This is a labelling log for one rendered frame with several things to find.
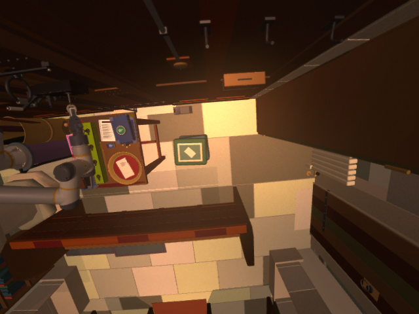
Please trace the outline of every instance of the drawer handle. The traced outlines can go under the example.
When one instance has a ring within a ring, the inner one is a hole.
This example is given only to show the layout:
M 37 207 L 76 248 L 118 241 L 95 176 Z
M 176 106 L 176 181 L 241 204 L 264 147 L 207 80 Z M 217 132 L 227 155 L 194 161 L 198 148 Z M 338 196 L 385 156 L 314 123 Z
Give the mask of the drawer handle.
M 370 286 L 369 284 L 368 284 L 368 282 L 366 281 L 366 280 L 364 280 L 364 279 L 361 279 L 361 287 L 362 287 L 362 289 L 364 289 L 365 291 L 367 291 L 368 293 L 373 293 L 374 292 L 374 289 L 372 288 L 372 286 Z

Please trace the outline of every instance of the dark brown wall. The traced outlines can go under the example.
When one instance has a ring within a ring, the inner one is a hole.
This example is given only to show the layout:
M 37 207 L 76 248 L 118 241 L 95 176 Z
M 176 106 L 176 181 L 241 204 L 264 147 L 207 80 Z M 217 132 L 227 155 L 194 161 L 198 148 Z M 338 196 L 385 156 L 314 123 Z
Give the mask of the dark brown wall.
M 419 174 L 419 19 L 257 98 L 266 136 Z

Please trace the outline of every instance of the radiator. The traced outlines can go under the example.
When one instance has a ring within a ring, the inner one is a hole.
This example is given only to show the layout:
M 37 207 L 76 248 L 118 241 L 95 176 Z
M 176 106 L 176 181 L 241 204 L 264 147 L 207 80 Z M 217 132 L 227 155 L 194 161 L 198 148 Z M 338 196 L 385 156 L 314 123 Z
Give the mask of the radiator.
M 313 148 L 311 169 L 346 186 L 355 185 L 357 163 L 357 158 Z

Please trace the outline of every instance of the metal hook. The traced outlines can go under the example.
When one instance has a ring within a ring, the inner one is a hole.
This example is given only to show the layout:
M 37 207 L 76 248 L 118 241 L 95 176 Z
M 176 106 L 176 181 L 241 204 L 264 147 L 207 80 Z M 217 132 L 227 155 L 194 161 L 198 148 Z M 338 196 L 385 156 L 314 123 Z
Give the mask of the metal hook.
M 275 20 L 276 20 L 275 17 L 264 18 L 262 26 L 259 28 L 260 32 L 263 32 L 263 31 L 266 32 L 265 43 L 269 46 L 272 46 L 275 43 L 274 41 L 271 41 L 271 42 L 269 41 L 269 26 L 273 24 Z
M 336 24 L 338 24 L 344 18 L 345 18 L 344 16 L 334 16 L 330 21 L 328 21 L 328 23 L 326 25 L 324 25 L 321 28 L 324 31 L 327 31 L 327 30 L 331 29 L 331 31 L 330 31 L 330 41 L 334 44 L 340 44 L 343 41 L 343 39 L 340 39 L 340 40 L 334 39 L 333 35 L 335 34 Z
M 205 48 L 208 49 L 210 47 L 208 44 L 208 35 L 211 34 L 211 21 L 199 21 L 199 24 L 201 25 L 201 33 L 205 36 Z

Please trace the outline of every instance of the white card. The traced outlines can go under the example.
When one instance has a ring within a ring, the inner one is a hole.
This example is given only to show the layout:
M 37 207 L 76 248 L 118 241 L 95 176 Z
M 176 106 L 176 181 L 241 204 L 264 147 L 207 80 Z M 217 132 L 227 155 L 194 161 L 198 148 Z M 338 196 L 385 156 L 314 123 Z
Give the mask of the white card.
M 135 175 L 135 173 L 132 171 L 132 168 L 126 158 L 118 160 L 117 165 L 125 179 Z
M 110 120 L 99 120 L 99 130 L 102 142 L 115 142 L 115 134 Z

